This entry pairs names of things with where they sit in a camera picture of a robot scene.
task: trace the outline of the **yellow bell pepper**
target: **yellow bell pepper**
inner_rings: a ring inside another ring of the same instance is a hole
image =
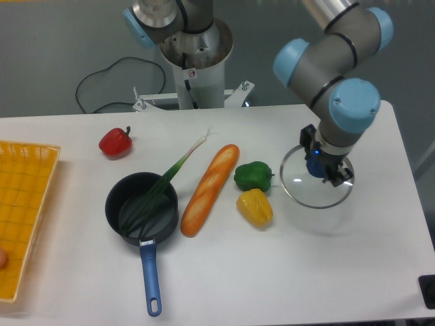
[[[243,192],[237,199],[236,205],[244,218],[258,228],[272,219],[271,204],[264,192],[258,188]]]

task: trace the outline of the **bolt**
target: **bolt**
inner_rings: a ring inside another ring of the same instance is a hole
[[[242,90],[243,91],[245,91],[245,90],[247,90],[247,87],[249,86],[249,83],[245,80],[243,83],[242,83]]]
[[[141,101],[141,103],[138,104],[138,106],[142,107],[142,109],[145,110],[145,109],[147,108],[147,105],[146,105],[146,103],[145,103],[145,100],[144,100],[143,98],[141,98],[141,97],[139,96],[139,94],[137,94],[136,86],[133,87],[133,92],[135,93],[136,101]]]

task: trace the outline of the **green onion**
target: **green onion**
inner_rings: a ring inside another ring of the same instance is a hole
[[[137,210],[133,212],[133,214],[126,220],[124,225],[122,226],[122,233],[126,236],[131,234],[134,230],[131,230],[132,226],[135,224],[138,217],[145,214],[145,220],[142,224],[141,231],[139,233],[139,239],[142,237],[143,230],[145,229],[145,225],[148,222],[148,219],[152,216],[152,212],[154,210],[156,199],[161,196],[172,178],[177,174],[180,168],[183,166],[184,162],[189,158],[190,154],[198,148],[201,144],[203,144],[207,137],[210,134],[210,129],[208,130],[205,136],[202,136],[198,141],[188,150],[186,154],[182,158],[178,160],[177,163],[172,165],[168,171],[159,178],[159,180],[151,187],[150,190],[145,195],[143,202],[139,205]]]

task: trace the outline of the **robotic arm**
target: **robotic arm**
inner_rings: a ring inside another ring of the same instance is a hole
[[[354,0],[305,0],[305,7],[325,31],[314,46],[303,39],[289,42],[273,70],[321,120],[302,129],[307,168],[314,177],[338,186],[352,178],[343,159],[372,124],[381,104],[368,81],[343,75],[382,50],[393,24],[378,8],[365,10]]]
[[[232,33],[213,16],[213,0],[135,0],[124,18],[143,47],[160,46],[173,68],[180,109],[224,107]]]

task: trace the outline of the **white table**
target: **white table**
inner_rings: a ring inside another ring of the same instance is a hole
[[[300,129],[317,125],[304,106],[153,111],[0,119],[0,139],[62,147],[30,264],[0,325],[275,325],[435,316],[417,278],[435,254],[392,107],[349,158],[354,189],[327,210],[300,206],[280,186],[284,155]],[[111,128],[131,126],[134,150],[108,160]],[[175,176],[183,213],[212,157],[240,147],[238,165],[265,161],[276,176],[272,225],[242,216],[232,175],[202,230],[179,228],[158,245],[162,314],[147,315],[139,251],[107,224],[107,193],[138,171],[164,173],[208,127],[213,134]]]

